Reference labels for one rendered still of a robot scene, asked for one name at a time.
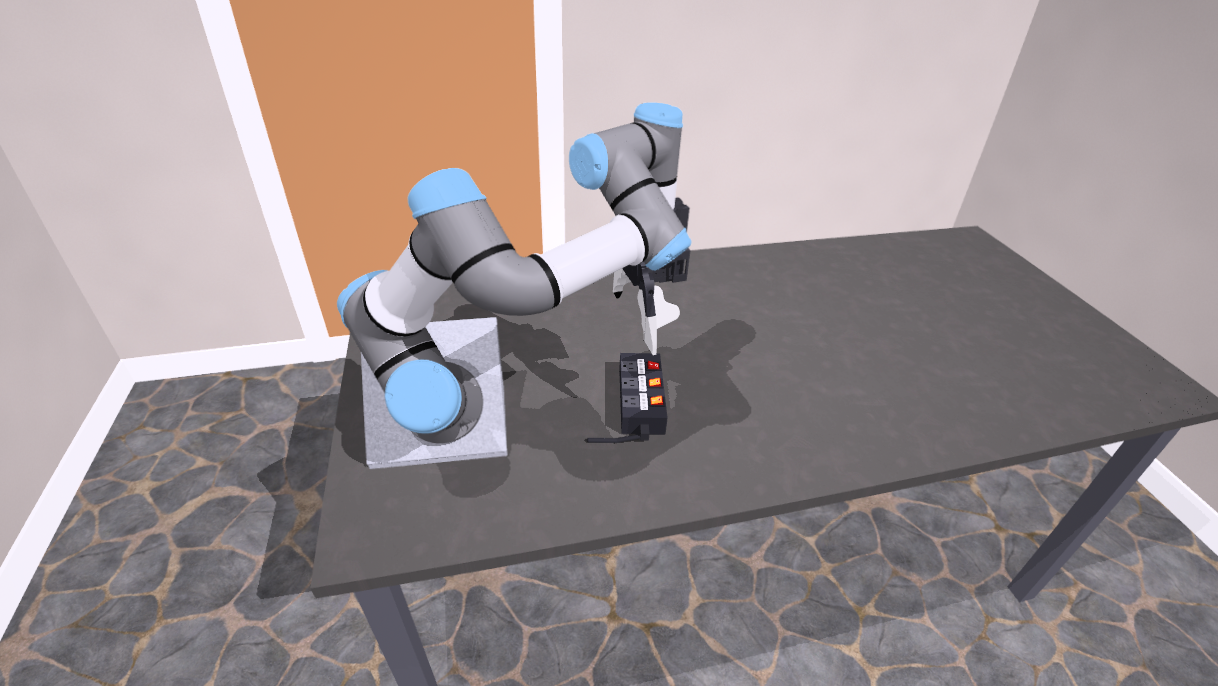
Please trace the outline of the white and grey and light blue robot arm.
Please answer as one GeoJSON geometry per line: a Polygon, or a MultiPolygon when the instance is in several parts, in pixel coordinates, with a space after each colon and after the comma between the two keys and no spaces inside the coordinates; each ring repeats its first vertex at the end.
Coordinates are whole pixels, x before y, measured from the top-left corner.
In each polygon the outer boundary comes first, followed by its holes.
{"type": "Polygon", "coordinates": [[[437,171],[410,189],[418,225],[408,246],[390,271],[359,277],[337,300],[395,422],[424,441],[449,444],[482,413],[477,380],[445,361],[426,328],[452,283],[479,308],[533,316],[628,264],[658,271],[691,247],[674,212],[682,116],[667,104],[639,104],[633,123],[577,139],[572,177],[599,188],[615,217],[541,255],[516,253],[466,171],[437,171]]]}

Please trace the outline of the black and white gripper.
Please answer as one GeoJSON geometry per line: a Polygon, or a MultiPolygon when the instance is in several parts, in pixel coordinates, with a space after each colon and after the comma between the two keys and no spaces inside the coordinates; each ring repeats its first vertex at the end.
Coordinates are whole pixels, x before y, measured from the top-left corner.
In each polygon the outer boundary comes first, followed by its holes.
{"type": "MultiPolygon", "coordinates": [[[[685,225],[686,232],[688,227],[689,210],[691,207],[685,205],[680,197],[675,199],[674,212],[677,214],[678,221],[681,221],[685,225]]],[[[663,289],[659,286],[654,288],[654,281],[687,281],[689,257],[691,249],[686,249],[683,253],[680,253],[678,257],[658,271],[650,271],[646,267],[646,263],[642,262],[635,266],[628,264],[622,269],[614,272],[613,292],[616,299],[620,299],[622,286],[626,283],[632,281],[633,286],[639,285],[641,290],[637,299],[642,316],[644,342],[652,355],[657,355],[657,329],[676,320],[680,316],[678,306],[667,303],[664,300],[663,289]]]]}

